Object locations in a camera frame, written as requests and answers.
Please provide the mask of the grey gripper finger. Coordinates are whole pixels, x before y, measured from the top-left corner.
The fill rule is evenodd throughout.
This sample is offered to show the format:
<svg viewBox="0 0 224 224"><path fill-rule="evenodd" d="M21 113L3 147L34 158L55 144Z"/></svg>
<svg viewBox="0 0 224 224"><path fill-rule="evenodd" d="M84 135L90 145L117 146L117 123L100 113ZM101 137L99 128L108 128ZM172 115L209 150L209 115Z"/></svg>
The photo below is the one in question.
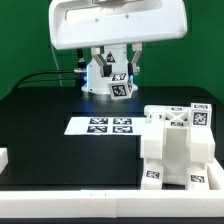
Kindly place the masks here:
<svg viewBox="0 0 224 224"><path fill-rule="evenodd" d="M93 67L93 74L96 77L109 78L112 74L112 66L109 65L103 57L104 47L92 47L91 48L91 65Z"/></svg>
<svg viewBox="0 0 224 224"><path fill-rule="evenodd" d="M138 67L137 63L142 54L143 44L134 43L132 45L132 50L134 51L134 56L132 60L128 63L128 74L136 76L140 71L140 68Z"/></svg>

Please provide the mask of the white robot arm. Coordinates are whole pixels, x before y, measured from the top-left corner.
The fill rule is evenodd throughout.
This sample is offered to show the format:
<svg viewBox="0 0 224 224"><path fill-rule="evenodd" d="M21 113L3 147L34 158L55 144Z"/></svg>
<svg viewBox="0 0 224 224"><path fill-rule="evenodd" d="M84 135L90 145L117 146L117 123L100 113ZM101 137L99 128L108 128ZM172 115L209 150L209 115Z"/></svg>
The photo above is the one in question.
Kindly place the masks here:
<svg viewBox="0 0 224 224"><path fill-rule="evenodd" d="M138 89L143 44L183 37L187 17L183 0L52 0L49 30L58 50L91 50L84 92L121 100Z"/></svg>

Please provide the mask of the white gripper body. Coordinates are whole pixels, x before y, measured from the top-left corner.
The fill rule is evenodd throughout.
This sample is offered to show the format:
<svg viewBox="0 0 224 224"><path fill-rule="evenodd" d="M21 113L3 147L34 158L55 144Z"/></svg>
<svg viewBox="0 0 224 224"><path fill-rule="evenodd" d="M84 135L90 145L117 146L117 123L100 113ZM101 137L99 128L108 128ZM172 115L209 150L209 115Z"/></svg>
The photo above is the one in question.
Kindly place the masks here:
<svg viewBox="0 0 224 224"><path fill-rule="evenodd" d="M187 33L183 0L52 0L50 39L58 50L178 39Z"/></svg>

